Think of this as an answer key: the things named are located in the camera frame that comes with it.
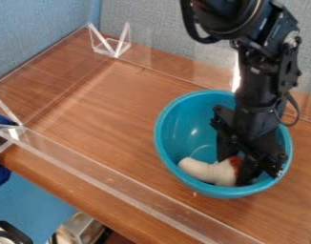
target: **bowl rim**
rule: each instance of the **bowl rim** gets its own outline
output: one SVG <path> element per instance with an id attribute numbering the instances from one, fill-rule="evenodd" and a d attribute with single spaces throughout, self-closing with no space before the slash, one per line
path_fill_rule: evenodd
<path id="1" fill-rule="evenodd" d="M 290 167 L 290 161 L 292 161 L 292 157 L 293 157 L 293 144 L 292 144 L 292 137 L 288 133 L 286 128 L 280 125 L 278 127 L 278 131 L 281 133 L 282 136 L 282 140 L 285 143 L 285 152 L 289 156 L 288 161 L 284 163 L 284 171 L 281 173 L 280 176 L 277 176 L 274 179 L 273 178 L 268 178 L 264 181 L 261 181 L 260 183 L 254 184 L 254 185 L 249 185 L 249 186 L 241 186 L 241 187 L 222 187 L 222 186 L 214 186 L 210 185 L 197 179 L 194 179 L 192 176 L 189 176 L 186 173 L 182 172 L 182 170 L 177 167 L 177 165 L 174 164 L 174 162 L 172 162 L 164 148 L 162 148 L 162 144 L 161 144 L 161 138 L 160 138 L 160 130 L 161 130 L 161 126 L 164 123 L 164 120 L 168 116 L 169 111 L 172 111 L 172 109 L 180 104 L 182 103 L 185 100 L 193 98 L 194 96 L 200 96 L 200 95 L 209 95 L 209 94 L 216 94 L 216 95 L 228 95 L 229 97 L 233 96 L 233 93 L 229 91 L 221 91 L 221 90 L 200 90 L 200 91 L 193 91 L 189 92 L 186 94 L 184 94 L 182 96 L 177 97 L 176 99 L 173 99 L 169 104 L 165 106 L 165 108 L 162 109 L 162 111 L 160 112 L 156 122 L 154 122 L 154 149 L 156 152 L 158 154 L 158 157 L 161 159 L 161 162 L 164 163 L 166 169 L 169 170 L 169 172 L 182 181 L 182 183 L 190 187 L 196 192 L 208 195 L 208 196 L 213 196 L 217 198 L 237 198 L 237 197 L 242 197 L 246 195 L 250 195 L 253 193 L 257 193 L 262 190 L 265 190 L 266 188 L 269 188 L 273 184 L 276 184 L 276 182 L 281 179 L 281 177 L 285 175 L 286 171 L 289 170 Z"/>

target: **wooden table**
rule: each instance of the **wooden table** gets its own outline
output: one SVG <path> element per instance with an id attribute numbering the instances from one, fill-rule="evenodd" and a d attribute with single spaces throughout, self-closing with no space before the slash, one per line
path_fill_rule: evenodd
<path id="1" fill-rule="evenodd" d="M 134 64 L 93 54 L 80 30 L 0 81 L 0 98 L 27 128 L 240 232 L 264 243 L 311 243 L 311 122 L 290 128 L 293 163 L 276 186 L 233 200 L 194 194 L 157 157 L 156 117 L 177 96 L 229 89 L 232 74 L 137 45 L 122 58 Z M 311 96 L 297 96 L 311 119 Z M 0 154 L 0 163 L 136 243 L 197 243 L 19 147 Z M 221 236 L 221 243 L 238 242 Z"/>

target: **blue bowl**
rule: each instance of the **blue bowl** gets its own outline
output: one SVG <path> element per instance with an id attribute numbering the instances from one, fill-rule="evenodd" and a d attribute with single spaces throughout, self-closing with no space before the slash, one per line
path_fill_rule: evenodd
<path id="1" fill-rule="evenodd" d="M 233 94 L 206 90 L 192 92 L 173 100 L 154 123 L 154 147 L 170 173 L 197 193 L 216 198 L 238 198 L 269 188 L 284 176 L 292 161 L 292 139 L 285 127 L 280 126 L 276 135 L 289 159 L 277 178 L 261 173 L 252 184 L 244 187 L 220 187 L 194 179 L 181 171 L 177 163 L 188 156 L 209 163 L 216 161 L 216 131 L 209 125 L 212 107 L 216 104 L 232 109 Z"/>

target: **black robotic arm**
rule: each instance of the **black robotic arm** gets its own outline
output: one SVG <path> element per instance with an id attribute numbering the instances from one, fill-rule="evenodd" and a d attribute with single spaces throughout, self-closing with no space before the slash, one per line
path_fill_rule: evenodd
<path id="1" fill-rule="evenodd" d="M 289 95 L 297 85 L 296 65 L 300 37 L 297 21 L 273 0 L 181 0 L 184 25 L 196 41 L 210 44 L 229 40 L 238 51 L 240 87 L 236 107 L 214 106 L 212 127 L 217 130 L 216 151 L 221 161 L 244 153 L 237 184 L 244 185 L 265 171 L 281 174 L 288 159 L 276 139 L 285 103 L 298 108 Z M 208 37 L 196 29 L 200 25 Z"/>

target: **blue wall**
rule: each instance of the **blue wall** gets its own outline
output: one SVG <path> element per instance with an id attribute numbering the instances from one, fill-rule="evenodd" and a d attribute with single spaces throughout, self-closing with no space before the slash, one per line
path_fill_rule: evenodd
<path id="1" fill-rule="evenodd" d="M 85 23 L 100 0 L 0 0 L 0 76 Z"/>
<path id="2" fill-rule="evenodd" d="M 100 0 L 0 0 L 0 76 L 93 21 Z M 0 220 L 42 244 L 74 209 L 13 173 L 0 187 Z"/>

